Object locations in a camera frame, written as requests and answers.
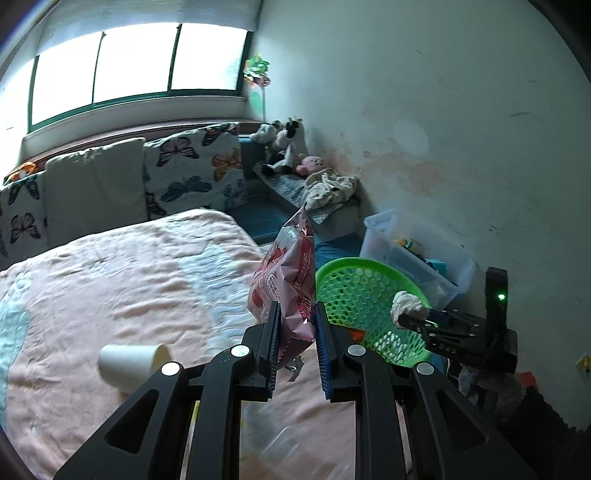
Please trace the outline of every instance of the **cushion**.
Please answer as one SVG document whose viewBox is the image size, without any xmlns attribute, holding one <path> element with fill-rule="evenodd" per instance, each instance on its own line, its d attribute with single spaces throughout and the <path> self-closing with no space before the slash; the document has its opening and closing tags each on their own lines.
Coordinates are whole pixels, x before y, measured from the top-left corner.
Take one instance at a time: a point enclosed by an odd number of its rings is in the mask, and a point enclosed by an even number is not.
<svg viewBox="0 0 591 480">
<path fill-rule="evenodd" d="M 49 249 L 44 177 L 35 173 L 0 190 L 0 270 Z"/>
<path fill-rule="evenodd" d="M 211 125 L 144 145 L 150 219 L 193 208 L 227 211 L 246 203 L 239 123 Z"/>
<path fill-rule="evenodd" d="M 145 138 L 49 160 L 45 205 L 50 248 L 148 220 L 142 169 Z"/>
</svg>

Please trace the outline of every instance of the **pink snack bag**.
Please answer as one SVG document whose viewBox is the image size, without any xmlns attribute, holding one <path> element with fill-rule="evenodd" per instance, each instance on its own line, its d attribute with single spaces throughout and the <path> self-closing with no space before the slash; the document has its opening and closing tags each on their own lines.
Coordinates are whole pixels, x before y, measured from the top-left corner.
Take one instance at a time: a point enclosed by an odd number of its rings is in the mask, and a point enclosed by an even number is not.
<svg viewBox="0 0 591 480">
<path fill-rule="evenodd" d="M 266 322 L 271 303 L 281 305 L 279 363 L 292 361 L 314 342 L 312 314 L 316 303 L 314 232 L 300 208 L 281 227 L 275 242 L 252 277 L 248 309 Z"/>
</svg>

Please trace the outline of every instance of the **orange object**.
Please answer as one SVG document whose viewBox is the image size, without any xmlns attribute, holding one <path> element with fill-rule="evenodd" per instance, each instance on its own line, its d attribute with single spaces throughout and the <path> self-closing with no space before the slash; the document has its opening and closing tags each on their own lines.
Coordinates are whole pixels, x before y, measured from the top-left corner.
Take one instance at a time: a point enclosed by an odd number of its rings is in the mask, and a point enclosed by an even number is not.
<svg viewBox="0 0 591 480">
<path fill-rule="evenodd" d="M 351 327 L 345 327 L 345 328 L 349 331 L 349 333 L 353 337 L 353 341 L 355 343 L 359 343 L 361 340 L 363 340 L 363 337 L 365 336 L 365 332 L 363 330 L 359 330 L 357 328 L 351 328 Z"/>
<path fill-rule="evenodd" d="M 535 381 L 534 374 L 532 372 L 523 372 L 519 374 L 519 378 L 521 379 L 521 383 L 523 383 L 526 387 L 534 387 L 538 390 L 538 384 Z"/>
<path fill-rule="evenodd" d="M 35 173 L 36 169 L 37 169 L 37 165 L 35 165 L 32 162 L 26 162 L 21 165 L 21 167 L 18 169 L 18 171 L 16 171 L 12 175 L 10 175 L 8 177 L 8 180 L 10 180 L 10 181 L 21 180 L 21 179 Z"/>
</svg>

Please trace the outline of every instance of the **mesh basket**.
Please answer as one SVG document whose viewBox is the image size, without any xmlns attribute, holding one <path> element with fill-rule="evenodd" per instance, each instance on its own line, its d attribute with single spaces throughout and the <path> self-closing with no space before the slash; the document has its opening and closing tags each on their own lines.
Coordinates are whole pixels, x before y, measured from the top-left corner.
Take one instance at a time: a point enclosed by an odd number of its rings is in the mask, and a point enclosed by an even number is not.
<svg viewBox="0 0 591 480">
<path fill-rule="evenodd" d="M 421 336 L 398 329 L 390 309 L 396 292 L 406 290 L 430 308 L 427 297 L 406 276 L 366 258 L 338 258 L 316 272 L 316 296 L 330 323 L 365 331 L 361 345 L 392 364 L 412 367 L 428 360 Z"/>
</svg>

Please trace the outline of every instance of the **wall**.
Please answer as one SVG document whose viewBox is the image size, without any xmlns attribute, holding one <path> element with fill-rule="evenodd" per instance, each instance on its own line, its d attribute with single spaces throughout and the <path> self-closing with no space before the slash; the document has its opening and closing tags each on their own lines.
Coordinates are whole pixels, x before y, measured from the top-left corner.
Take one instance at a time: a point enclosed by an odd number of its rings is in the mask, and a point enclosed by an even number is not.
<svg viewBox="0 0 591 480">
<path fill-rule="evenodd" d="M 0 84 L 0 175 L 10 171 L 20 158 L 22 138 L 27 134 L 27 103 L 33 61 L 9 81 Z"/>
<path fill-rule="evenodd" d="M 526 0 L 271 0 L 253 51 L 267 118 L 361 176 L 365 213 L 401 207 L 509 270 L 519 370 L 570 424 L 591 420 L 591 85 Z"/>
</svg>

